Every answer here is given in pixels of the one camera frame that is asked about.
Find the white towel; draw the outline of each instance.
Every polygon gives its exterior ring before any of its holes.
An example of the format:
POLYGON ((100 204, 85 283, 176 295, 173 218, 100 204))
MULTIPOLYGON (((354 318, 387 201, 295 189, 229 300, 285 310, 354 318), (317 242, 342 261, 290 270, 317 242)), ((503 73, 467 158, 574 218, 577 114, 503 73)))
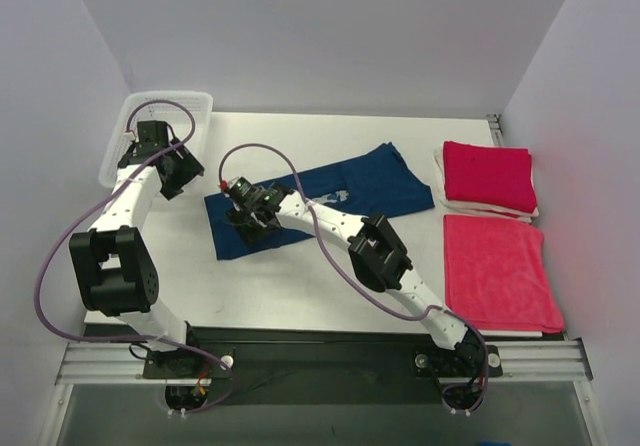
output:
POLYGON ((436 186, 438 190, 438 197, 440 202, 448 209, 452 211, 471 214, 474 216, 489 216, 497 218, 511 218, 530 223, 531 218, 538 216, 538 208, 533 213, 526 213, 523 211, 517 211, 515 209, 509 209, 502 206, 496 206, 493 204, 474 203, 468 201, 450 201, 447 199, 444 188, 444 157, 443 148, 436 148, 433 152, 434 167, 436 172, 436 186))

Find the folded towel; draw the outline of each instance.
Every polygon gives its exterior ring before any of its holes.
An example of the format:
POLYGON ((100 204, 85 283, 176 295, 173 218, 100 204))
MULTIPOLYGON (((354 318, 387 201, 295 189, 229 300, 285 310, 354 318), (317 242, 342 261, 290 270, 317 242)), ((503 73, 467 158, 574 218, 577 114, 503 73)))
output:
POLYGON ((447 305, 479 329, 564 330, 542 265, 543 234, 500 218, 444 217, 447 305))
MULTIPOLYGON (((517 219, 519 221, 523 221, 525 223, 530 223, 531 218, 535 218, 538 216, 538 208, 536 208, 532 213, 526 213, 523 211, 517 211, 515 209, 509 209, 502 206, 496 206, 493 204, 484 204, 477 203, 472 201, 452 201, 447 199, 445 194, 445 183, 444 183, 444 160, 442 157, 443 148, 436 148, 433 152, 434 157, 434 167, 435 167, 435 176, 436 176, 436 190, 438 193, 438 198, 443 206, 451 209, 452 211, 456 211, 463 214, 471 214, 475 216, 487 216, 494 218, 511 218, 517 219)), ((533 187, 533 176, 531 177, 531 184, 533 187)))
POLYGON ((492 204, 524 213, 533 213, 538 206, 528 150, 446 141, 442 154, 448 200, 492 204))
MULTIPOLYGON (((413 175, 391 143, 363 156, 299 175, 308 197, 343 213, 365 216, 382 213, 394 217, 434 207, 429 186, 413 175)), ((296 187, 292 175, 257 184, 269 186, 273 182, 296 187)), ((231 201, 222 194, 207 196, 204 201, 218 260, 235 259, 309 238, 300 231, 283 230, 247 246, 225 216, 232 207, 231 201)))

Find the red towel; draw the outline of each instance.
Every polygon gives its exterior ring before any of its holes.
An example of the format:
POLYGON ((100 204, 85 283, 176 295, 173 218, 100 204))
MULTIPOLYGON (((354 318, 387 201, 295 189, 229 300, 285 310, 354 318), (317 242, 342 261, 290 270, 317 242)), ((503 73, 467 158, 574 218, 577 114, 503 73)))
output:
POLYGON ((543 234, 510 219, 446 215, 447 305, 479 329, 564 330, 542 266, 543 234))
POLYGON ((453 141, 443 147, 447 199, 533 213, 538 206, 526 149, 485 148, 453 141))

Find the glass panel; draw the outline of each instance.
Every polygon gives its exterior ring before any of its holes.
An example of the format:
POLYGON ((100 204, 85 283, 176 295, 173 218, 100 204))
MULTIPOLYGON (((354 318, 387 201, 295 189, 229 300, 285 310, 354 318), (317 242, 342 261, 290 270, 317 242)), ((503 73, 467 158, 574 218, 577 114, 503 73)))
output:
POLYGON ((227 406, 169 418, 158 386, 76 386, 59 446, 395 444, 589 446, 571 383, 493 384, 471 418, 441 405, 227 406))

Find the stack of towels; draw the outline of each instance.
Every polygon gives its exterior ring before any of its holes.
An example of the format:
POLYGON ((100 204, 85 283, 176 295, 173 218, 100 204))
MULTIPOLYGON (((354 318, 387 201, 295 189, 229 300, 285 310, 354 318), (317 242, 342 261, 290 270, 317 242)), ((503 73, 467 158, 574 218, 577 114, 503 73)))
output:
POLYGON ((446 141, 434 158, 440 201, 450 210, 526 223, 538 216, 527 149, 446 141))

